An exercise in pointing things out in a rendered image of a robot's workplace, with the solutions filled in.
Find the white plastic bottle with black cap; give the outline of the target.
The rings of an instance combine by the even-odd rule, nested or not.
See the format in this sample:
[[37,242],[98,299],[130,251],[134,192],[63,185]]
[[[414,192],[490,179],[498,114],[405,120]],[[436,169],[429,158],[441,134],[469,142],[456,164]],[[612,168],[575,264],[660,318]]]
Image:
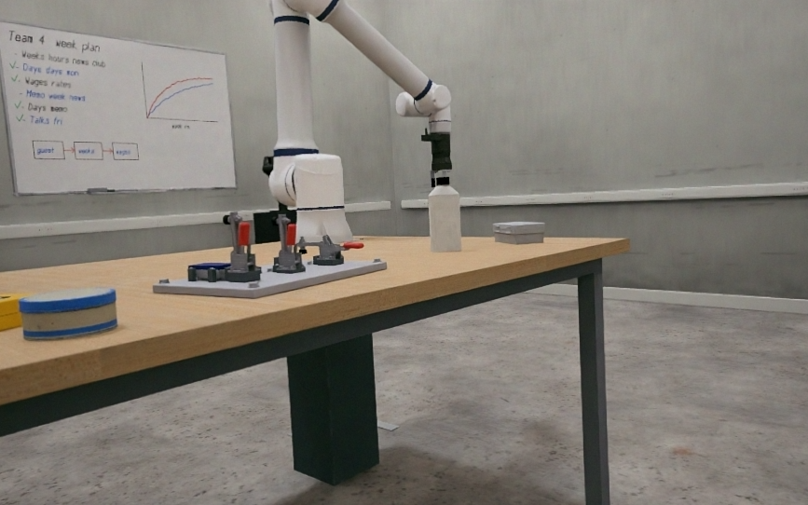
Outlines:
[[436,178],[429,197],[431,252],[461,251],[459,193],[448,186],[449,177]]

